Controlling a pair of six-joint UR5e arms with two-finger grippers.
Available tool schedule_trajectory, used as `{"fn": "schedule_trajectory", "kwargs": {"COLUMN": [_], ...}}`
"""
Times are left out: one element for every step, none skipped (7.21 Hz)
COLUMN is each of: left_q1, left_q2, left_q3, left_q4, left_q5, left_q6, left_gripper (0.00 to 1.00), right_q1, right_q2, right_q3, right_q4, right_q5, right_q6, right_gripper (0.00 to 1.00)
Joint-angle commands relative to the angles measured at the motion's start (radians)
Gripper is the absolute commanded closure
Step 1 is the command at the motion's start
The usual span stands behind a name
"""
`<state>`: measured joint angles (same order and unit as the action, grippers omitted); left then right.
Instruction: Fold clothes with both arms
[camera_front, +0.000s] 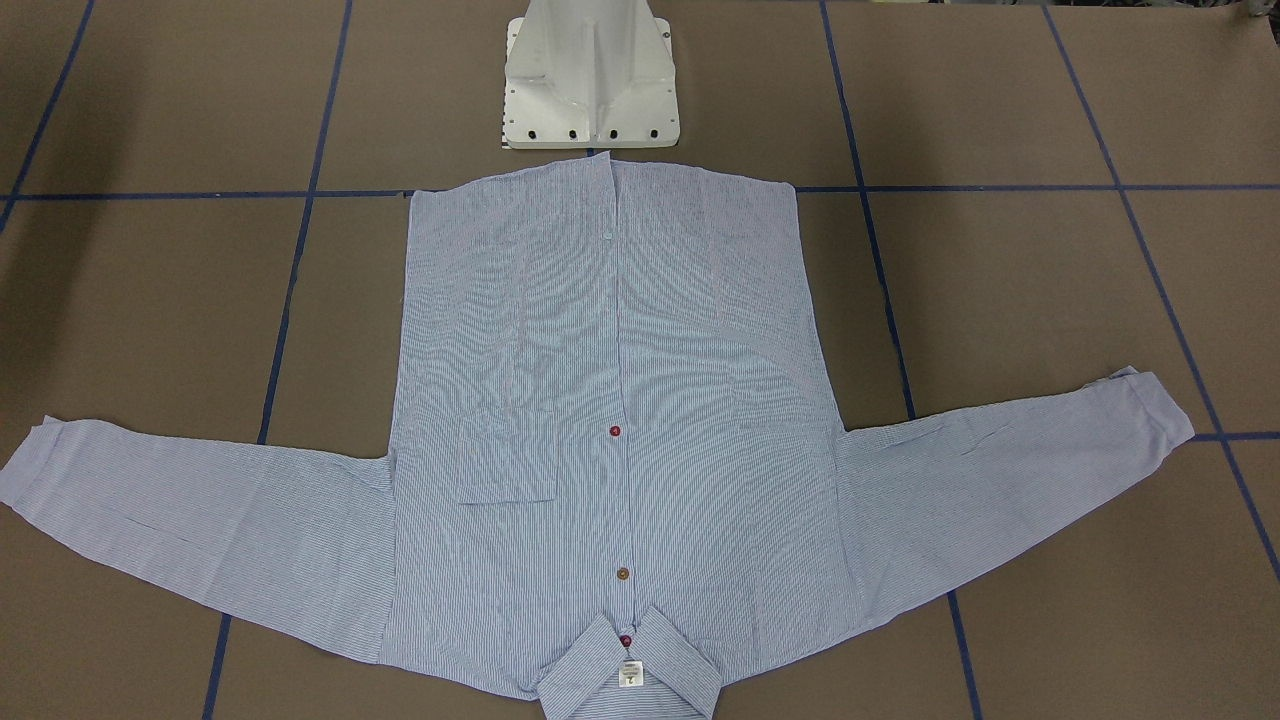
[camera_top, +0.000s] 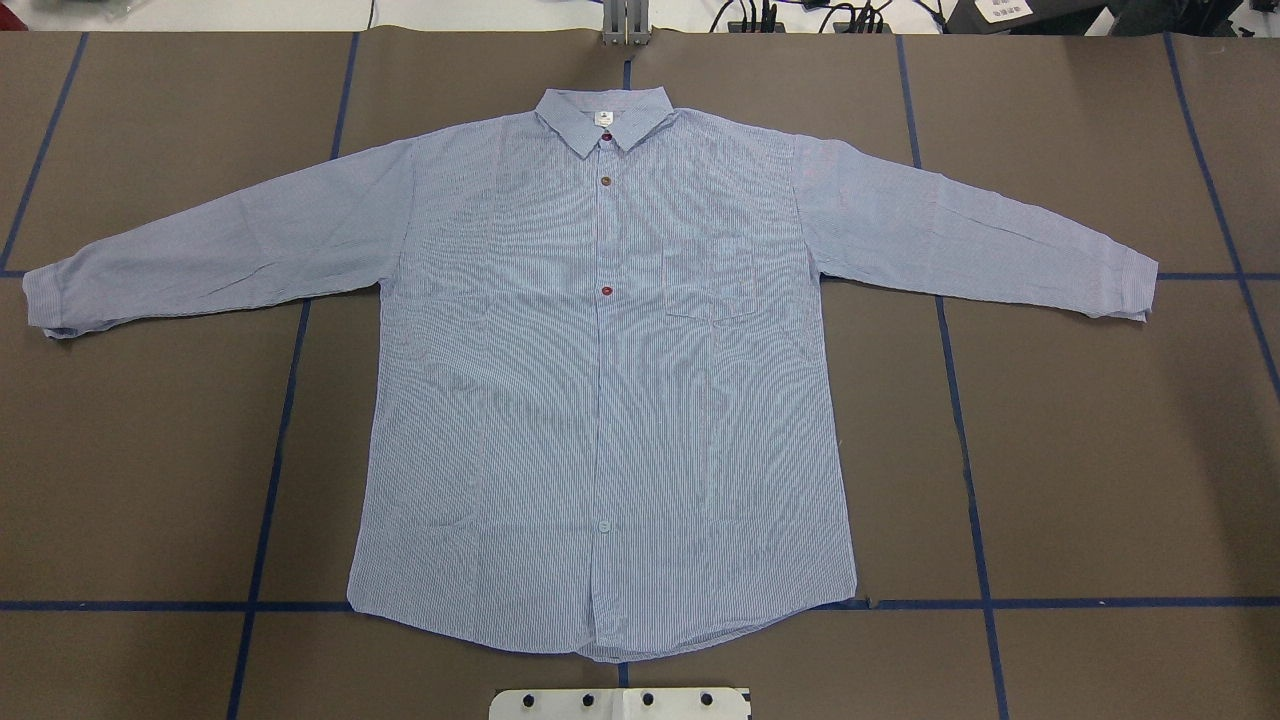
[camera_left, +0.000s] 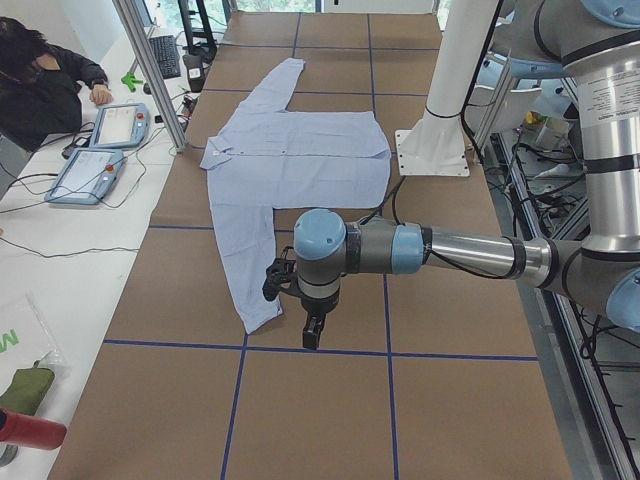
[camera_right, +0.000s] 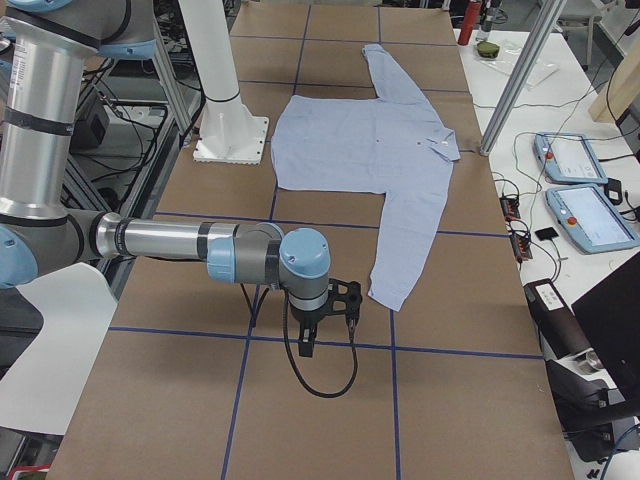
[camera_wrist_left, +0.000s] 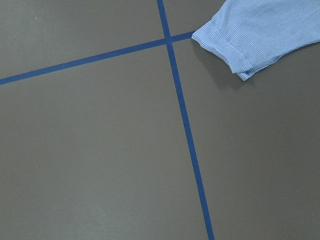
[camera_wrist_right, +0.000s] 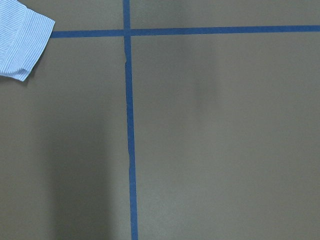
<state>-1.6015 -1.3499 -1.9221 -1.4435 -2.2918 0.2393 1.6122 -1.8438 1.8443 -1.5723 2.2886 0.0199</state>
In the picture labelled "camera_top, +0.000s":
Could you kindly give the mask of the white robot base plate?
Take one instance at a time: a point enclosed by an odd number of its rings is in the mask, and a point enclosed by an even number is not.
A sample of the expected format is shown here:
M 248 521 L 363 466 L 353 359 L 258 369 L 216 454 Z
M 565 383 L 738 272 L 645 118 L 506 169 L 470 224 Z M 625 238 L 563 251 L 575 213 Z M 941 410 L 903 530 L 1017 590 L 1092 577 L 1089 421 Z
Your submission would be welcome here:
M 509 689 L 489 719 L 751 719 L 750 691 L 732 687 Z

